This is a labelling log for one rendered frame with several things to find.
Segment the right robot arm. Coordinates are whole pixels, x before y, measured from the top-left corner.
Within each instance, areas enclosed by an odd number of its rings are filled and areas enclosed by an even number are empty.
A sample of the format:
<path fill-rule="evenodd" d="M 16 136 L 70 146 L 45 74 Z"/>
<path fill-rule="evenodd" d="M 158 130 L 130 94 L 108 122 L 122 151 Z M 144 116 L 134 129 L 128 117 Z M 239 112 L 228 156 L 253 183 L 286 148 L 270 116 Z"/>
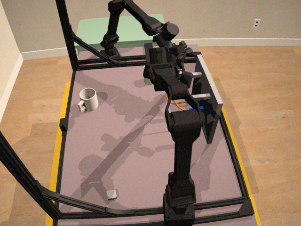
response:
<path fill-rule="evenodd" d="M 167 129 L 175 142 L 174 172 L 168 174 L 166 203 L 170 215 L 189 214 L 189 204 L 196 203 L 195 184 L 190 175 L 192 144 L 200 136 L 203 127 L 202 113 L 198 101 L 189 93 L 187 84 L 176 78 L 175 55 L 166 53 L 165 47 L 149 48 L 149 55 L 150 81 L 155 91 L 167 93 L 165 118 Z M 185 99 L 193 109 L 169 113 L 171 100 L 179 99 Z"/>

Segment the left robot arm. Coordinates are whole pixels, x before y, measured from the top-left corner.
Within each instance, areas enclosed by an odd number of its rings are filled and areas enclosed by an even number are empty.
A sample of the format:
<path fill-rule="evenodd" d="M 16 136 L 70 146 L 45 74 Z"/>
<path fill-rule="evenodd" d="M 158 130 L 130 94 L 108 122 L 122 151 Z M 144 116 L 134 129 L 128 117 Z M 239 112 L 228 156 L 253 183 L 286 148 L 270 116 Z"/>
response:
<path fill-rule="evenodd" d="M 100 42 L 101 46 L 105 48 L 105 55 L 107 57 L 116 55 L 114 44 L 119 41 L 119 36 L 116 34 L 119 16 L 122 11 L 126 9 L 136 20 L 138 20 L 143 30 L 148 36 L 153 36 L 153 42 L 156 42 L 159 47 L 171 42 L 171 40 L 179 33 L 179 28 L 169 21 L 165 24 L 161 23 L 154 17 L 148 16 L 142 9 L 140 9 L 133 0 L 112 0 L 108 3 L 108 10 L 110 12 L 110 19 L 108 31 Z M 167 53 L 179 55 L 185 52 L 187 45 L 185 41 L 179 42 L 178 45 L 173 43 L 173 46 L 167 46 Z"/>

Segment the cream cylinder with white top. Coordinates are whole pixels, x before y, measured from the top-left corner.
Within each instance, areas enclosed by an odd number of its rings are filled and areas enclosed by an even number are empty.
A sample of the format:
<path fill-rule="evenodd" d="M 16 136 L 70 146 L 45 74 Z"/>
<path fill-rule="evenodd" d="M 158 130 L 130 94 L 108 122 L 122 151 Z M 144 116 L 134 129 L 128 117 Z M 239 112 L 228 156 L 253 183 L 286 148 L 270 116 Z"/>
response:
<path fill-rule="evenodd" d="M 146 85 L 153 85 L 152 82 L 150 81 L 150 79 L 144 78 L 144 83 Z"/>

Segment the cream mug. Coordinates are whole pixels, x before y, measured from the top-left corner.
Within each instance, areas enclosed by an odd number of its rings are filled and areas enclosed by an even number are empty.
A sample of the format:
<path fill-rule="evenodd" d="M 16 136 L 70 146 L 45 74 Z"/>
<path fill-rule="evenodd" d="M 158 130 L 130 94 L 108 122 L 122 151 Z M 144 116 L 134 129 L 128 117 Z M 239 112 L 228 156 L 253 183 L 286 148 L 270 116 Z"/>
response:
<path fill-rule="evenodd" d="M 90 112 L 98 107 L 98 100 L 96 96 L 96 91 L 94 89 L 92 88 L 83 89 L 80 92 L 79 97 L 81 100 L 78 103 L 78 108 L 80 112 L 83 112 L 84 110 Z"/>

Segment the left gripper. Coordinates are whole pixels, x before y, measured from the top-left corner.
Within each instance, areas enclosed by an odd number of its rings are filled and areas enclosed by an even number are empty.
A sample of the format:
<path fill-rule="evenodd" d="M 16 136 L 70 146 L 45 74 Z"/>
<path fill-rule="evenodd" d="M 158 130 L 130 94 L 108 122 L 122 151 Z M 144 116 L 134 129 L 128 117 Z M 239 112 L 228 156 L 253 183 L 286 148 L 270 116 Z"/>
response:
<path fill-rule="evenodd" d="M 173 46 L 173 44 L 171 42 L 165 44 L 162 47 L 166 48 L 166 53 L 167 53 L 167 46 L 169 45 L 169 47 Z M 182 69 L 182 71 L 185 71 L 184 69 L 184 58 L 187 57 L 188 55 L 190 55 L 193 52 L 193 50 L 191 48 L 186 48 L 185 52 L 182 52 L 179 55 L 175 55 L 176 57 L 176 62 L 175 62 L 175 69 Z"/>

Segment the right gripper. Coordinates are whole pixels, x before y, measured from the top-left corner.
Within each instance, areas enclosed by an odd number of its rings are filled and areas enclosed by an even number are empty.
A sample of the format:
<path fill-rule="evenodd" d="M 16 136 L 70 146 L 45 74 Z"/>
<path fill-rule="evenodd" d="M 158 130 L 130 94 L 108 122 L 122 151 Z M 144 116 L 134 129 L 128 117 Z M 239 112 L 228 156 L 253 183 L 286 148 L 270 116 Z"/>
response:
<path fill-rule="evenodd" d="M 147 78 L 147 79 L 150 79 L 149 73 L 148 73 L 150 64 L 151 64 L 150 62 L 147 62 L 144 67 L 143 76 L 144 76 L 144 78 Z M 175 73 L 176 73 L 176 78 L 178 80 L 180 80 L 181 83 L 187 84 L 188 88 L 190 88 L 193 74 L 190 72 L 183 71 L 181 74 L 181 77 L 179 77 L 180 71 L 178 69 L 175 69 Z"/>

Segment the small white block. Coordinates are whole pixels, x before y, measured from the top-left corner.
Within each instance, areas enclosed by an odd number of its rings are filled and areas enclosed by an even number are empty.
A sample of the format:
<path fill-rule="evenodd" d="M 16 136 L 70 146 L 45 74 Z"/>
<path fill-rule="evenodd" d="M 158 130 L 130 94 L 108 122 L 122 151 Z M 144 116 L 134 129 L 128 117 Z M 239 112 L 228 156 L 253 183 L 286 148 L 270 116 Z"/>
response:
<path fill-rule="evenodd" d="M 114 189 L 114 190 L 109 190 L 109 191 L 107 191 L 107 197 L 108 197 L 108 200 L 114 200 L 114 199 L 117 199 L 115 189 Z"/>

